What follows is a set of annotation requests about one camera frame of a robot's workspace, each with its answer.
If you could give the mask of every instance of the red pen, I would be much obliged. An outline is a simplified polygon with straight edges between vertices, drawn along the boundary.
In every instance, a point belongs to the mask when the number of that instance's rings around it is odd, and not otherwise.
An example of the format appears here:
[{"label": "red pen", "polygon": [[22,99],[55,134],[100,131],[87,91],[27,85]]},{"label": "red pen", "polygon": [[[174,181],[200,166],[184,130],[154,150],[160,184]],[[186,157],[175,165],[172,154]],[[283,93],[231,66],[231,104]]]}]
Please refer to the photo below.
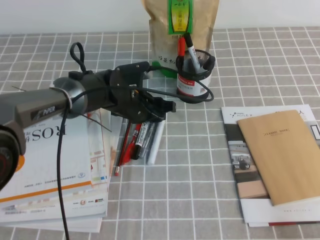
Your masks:
[{"label": "red pen", "polygon": [[135,125],[135,129],[134,129],[134,132],[132,135],[132,140],[131,140],[130,144],[128,145],[128,147],[126,148],[126,151],[123,155],[122,164],[126,164],[126,163],[130,162],[131,157],[134,153],[137,137],[139,135],[141,126],[142,126],[142,124]]},{"label": "red pen", "polygon": [[120,156],[119,156],[119,158],[118,158],[118,162],[117,162],[117,164],[116,164],[116,168],[115,168],[115,172],[114,172],[114,175],[115,175],[115,176],[119,176],[119,170],[120,170],[120,166],[122,165],[123,158],[124,158],[124,155],[125,155],[125,149],[126,149],[126,145],[127,145],[127,140],[128,140],[128,135],[129,135],[130,127],[131,127],[131,121],[129,121],[128,124],[127,124],[127,126],[126,126],[126,130],[125,130],[125,134],[124,134],[124,139],[123,139],[122,144],[121,144]]}]

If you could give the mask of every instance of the stack of books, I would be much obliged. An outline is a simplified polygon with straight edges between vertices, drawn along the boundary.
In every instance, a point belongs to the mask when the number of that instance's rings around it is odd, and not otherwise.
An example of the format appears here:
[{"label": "stack of books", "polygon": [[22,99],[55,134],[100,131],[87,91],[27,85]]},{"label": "stack of books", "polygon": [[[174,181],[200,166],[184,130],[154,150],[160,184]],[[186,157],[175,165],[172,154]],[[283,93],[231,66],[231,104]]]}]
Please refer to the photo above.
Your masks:
[{"label": "stack of books", "polygon": [[[105,109],[67,119],[61,149],[61,185],[68,230],[100,231],[107,215],[108,192],[121,117]],[[57,185],[60,116],[24,130],[26,153],[0,191],[0,226],[63,230]]]},{"label": "stack of books", "polygon": [[320,222],[320,130],[309,105],[222,107],[250,227]]}]

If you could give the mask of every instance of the pen holder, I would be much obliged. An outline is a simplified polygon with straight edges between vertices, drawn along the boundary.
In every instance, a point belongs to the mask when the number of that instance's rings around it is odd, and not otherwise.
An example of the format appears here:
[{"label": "pen holder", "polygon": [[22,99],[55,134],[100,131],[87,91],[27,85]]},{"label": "pen holder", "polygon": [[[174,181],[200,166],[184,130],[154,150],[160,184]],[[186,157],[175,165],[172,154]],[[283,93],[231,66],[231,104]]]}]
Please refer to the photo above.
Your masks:
[{"label": "pen holder", "polygon": [[196,49],[195,53],[201,66],[200,73],[196,73],[192,57],[188,51],[185,51],[183,60],[181,56],[178,56],[175,61],[178,70],[176,93],[182,96],[195,97],[194,100],[180,98],[182,101],[189,104],[198,104],[203,102],[201,99],[208,98],[209,92],[199,83],[195,82],[195,80],[200,81],[208,87],[216,61],[215,57],[211,56],[211,54],[206,51]]}]

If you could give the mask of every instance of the orange stripe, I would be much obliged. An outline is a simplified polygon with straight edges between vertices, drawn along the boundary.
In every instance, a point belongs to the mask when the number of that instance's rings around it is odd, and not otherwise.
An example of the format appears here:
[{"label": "orange stripe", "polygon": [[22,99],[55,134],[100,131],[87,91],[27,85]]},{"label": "orange stripe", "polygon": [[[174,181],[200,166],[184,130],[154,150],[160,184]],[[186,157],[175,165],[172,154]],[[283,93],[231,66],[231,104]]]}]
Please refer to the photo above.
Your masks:
[{"label": "orange stripe", "polygon": [[[87,186],[87,185],[92,185],[91,181],[85,181],[85,182],[81,182],[81,183],[75,183],[75,184],[63,186],[62,190],[73,189],[73,188],[83,187],[83,186]],[[56,191],[58,191],[57,187],[51,188],[51,189],[47,189],[47,190],[42,190],[42,191],[30,192],[30,193],[26,193],[26,194],[22,194],[22,195],[17,195],[17,196],[10,196],[10,197],[6,197],[6,198],[1,198],[0,199],[0,203],[12,201],[12,200],[30,198],[30,197],[39,196],[39,195],[42,195],[42,194],[49,194],[49,193],[53,193],[53,192],[56,192]]]}]

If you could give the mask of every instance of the marker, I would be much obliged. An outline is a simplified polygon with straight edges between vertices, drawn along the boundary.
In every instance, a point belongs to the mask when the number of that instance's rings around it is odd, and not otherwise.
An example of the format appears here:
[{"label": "marker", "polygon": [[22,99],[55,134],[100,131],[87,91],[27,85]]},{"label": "marker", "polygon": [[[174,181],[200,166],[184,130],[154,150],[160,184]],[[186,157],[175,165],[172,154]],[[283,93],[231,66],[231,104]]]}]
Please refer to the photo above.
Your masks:
[{"label": "marker", "polygon": [[134,132],[132,135],[132,140],[131,140],[130,144],[128,145],[128,147],[126,148],[126,151],[123,155],[122,164],[126,164],[126,163],[130,162],[132,156],[134,155],[135,148],[136,148],[135,143],[136,143],[137,137],[139,135],[141,126],[142,126],[142,124],[135,125],[135,129],[134,129]]},{"label": "marker", "polygon": [[179,38],[178,41],[178,70],[182,70],[184,67],[184,60],[185,60],[185,48],[186,48],[186,41],[185,38],[182,36]]},{"label": "marker", "polygon": [[210,71],[215,67],[216,58],[214,56],[210,56],[207,61],[202,65],[199,73],[204,73],[206,71]]},{"label": "marker", "polygon": [[141,157],[143,158],[146,153],[147,153],[147,149],[149,148],[149,144],[151,143],[151,139],[153,138],[154,136],[154,130],[156,128],[156,123],[155,122],[151,122],[150,123],[150,128],[148,130],[148,133],[147,133],[147,137],[146,137],[146,140],[143,142],[143,145],[142,145],[142,150],[141,150]]},{"label": "marker", "polygon": [[153,143],[150,149],[150,155],[148,157],[148,161],[147,164],[148,165],[154,165],[156,158],[157,158],[157,152],[159,149],[159,145],[160,145],[160,141],[161,141],[161,137],[162,137],[162,133],[164,131],[165,128],[165,122],[166,120],[163,120],[161,122],[158,123],[158,125],[156,126],[156,131],[154,134],[154,139],[153,139]]},{"label": "marker", "polygon": [[132,151],[132,155],[131,158],[133,160],[137,160],[140,157],[140,153],[141,153],[141,148],[144,144],[147,132],[148,132],[148,128],[149,128],[150,122],[144,122],[142,123],[141,129],[140,129],[140,133],[139,136],[136,140],[135,146],[134,146],[134,150]]},{"label": "marker", "polygon": [[193,67],[194,67],[195,73],[198,74],[198,73],[200,73],[201,66],[200,66],[199,60],[197,58],[197,53],[196,53],[194,44],[192,42],[191,35],[190,35],[190,33],[186,32],[183,35],[183,37],[184,37],[186,46],[188,47],[188,51],[189,51],[190,56],[191,56],[191,60],[192,60],[192,63],[193,63]]}]

